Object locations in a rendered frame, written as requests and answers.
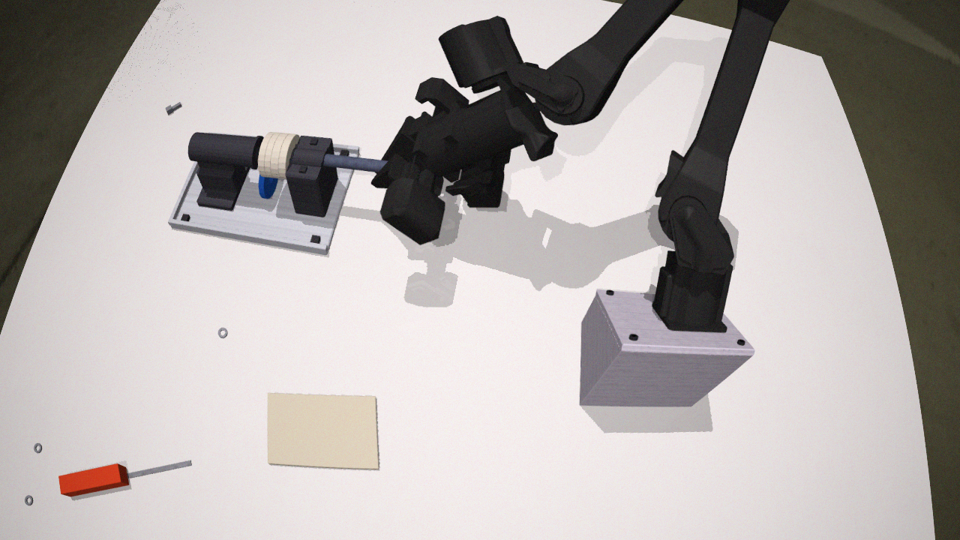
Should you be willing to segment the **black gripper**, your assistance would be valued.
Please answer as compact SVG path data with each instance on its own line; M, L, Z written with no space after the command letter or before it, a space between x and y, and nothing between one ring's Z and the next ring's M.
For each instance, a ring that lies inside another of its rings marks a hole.
M422 112L408 116L381 160L388 161L371 184L387 188L382 220L418 244L438 239L446 202L439 198L443 177L459 180L461 169L475 164L491 167L493 157L485 156L469 141L463 115L469 106L458 90L445 79L430 76L419 83L415 99L434 105L431 116Z

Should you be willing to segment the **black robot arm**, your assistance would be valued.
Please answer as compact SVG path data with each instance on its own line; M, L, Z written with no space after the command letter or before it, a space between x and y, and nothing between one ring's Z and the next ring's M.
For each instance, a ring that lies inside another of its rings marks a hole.
M462 195L469 208L499 208L512 149L524 145L531 161L553 154L558 134L542 114L558 125L595 119L629 59L682 2L626 0L596 35L548 69L524 64L500 15L443 33L439 42L459 88L471 88L474 95L500 88L463 112L469 142L493 157L490 168L463 168L460 180L446 187L447 194ZM734 252L719 213L729 157L773 28L790 0L737 2L733 31L697 136L685 157L670 151L667 174L655 194L661 197L659 224L675 250L667 251L652 309L670 331L727 331L722 316Z

